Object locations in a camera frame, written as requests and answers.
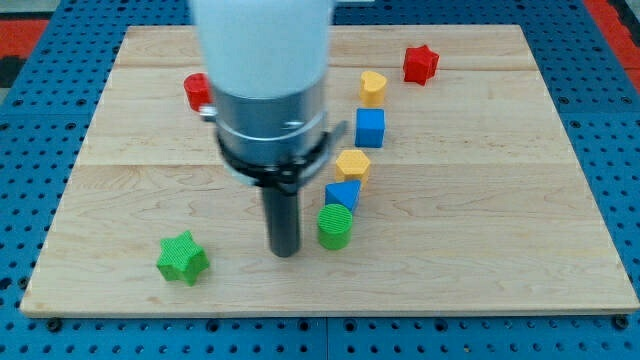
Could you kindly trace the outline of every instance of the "yellow block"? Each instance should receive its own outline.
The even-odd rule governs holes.
[[[343,150],[336,159],[336,181],[360,180],[364,188],[370,168],[371,161],[362,150]]]
[[[364,107],[381,107],[387,90],[387,78],[375,71],[360,76],[360,99]]]

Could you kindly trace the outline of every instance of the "3d printed block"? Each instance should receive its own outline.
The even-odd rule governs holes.
[[[436,74],[440,55],[431,51],[427,45],[407,48],[404,55],[404,81],[416,82],[422,86]]]
[[[364,188],[370,168],[371,161],[362,150],[343,150],[336,159],[336,182],[360,180]]]
[[[162,251],[156,266],[167,281],[182,280],[193,286],[198,274],[209,267],[204,249],[193,241],[188,230],[178,237],[162,239],[160,246]]]
[[[358,207],[360,185],[360,180],[327,184],[324,188],[324,204],[340,204],[354,213]]]
[[[360,76],[360,99],[365,107],[381,107],[387,90],[387,78],[375,71]]]
[[[353,215],[340,204],[329,204],[318,213],[318,241],[328,250],[340,250],[351,241]]]
[[[200,111],[200,106],[211,104],[213,98],[209,91],[209,78],[204,73],[187,76],[184,80],[184,91],[187,93],[189,106],[194,111]]]
[[[380,148],[384,141],[384,110],[358,109],[356,111],[356,146]]]

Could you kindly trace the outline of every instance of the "red surface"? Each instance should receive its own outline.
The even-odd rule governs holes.
[[[209,92],[209,79],[203,73],[191,74],[184,80],[184,91],[189,99],[189,106],[194,111],[200,111],[200,105],[211,104],[212,96]]]
[[[584,4],[636,90],[640,91],[640,48],[631,40],[629,29],[620,22],[618,12],[607,0],[584,0]]]
[[[0,20],[0,58],[28,58],[47,24],[49,20]]]
[[[440,55],[429,50],[427,45],[407,48],[404,54],[404,81],[415,82],[422,86],[435,76]]]

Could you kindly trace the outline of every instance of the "wooden board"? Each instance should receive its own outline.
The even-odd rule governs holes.
[[[441,55],[402,81],[407,46]],[[22,301],[28,316],[269,317],[625,313],[639,307],[517,26],[334,27],[331,123],[359,76],[389,79],[387,135],[352,242],[316,241],[328,166],[302,195],[303,248],[266,247],[256,188],[223,169],[182,81],[193,29],[129,29]],[[352,148],[353,129],[339,144]],[[212,267],[193,288],[155,268],[190,229]]]

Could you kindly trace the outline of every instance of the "green cylinder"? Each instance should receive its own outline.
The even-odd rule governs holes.
[[[340,204],[329,204],[318,214],[318,241],[328,250],[340,250],[351,241],[351,211]]]

